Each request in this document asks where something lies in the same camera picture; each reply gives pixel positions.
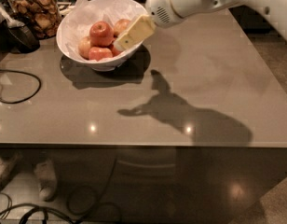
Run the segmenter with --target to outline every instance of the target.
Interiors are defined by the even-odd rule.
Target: white robotic arm
[[[147,0],[145,7],[156,25],[170,27],[197,13],[238,5],[256,10],[287,40],[287,0]]]

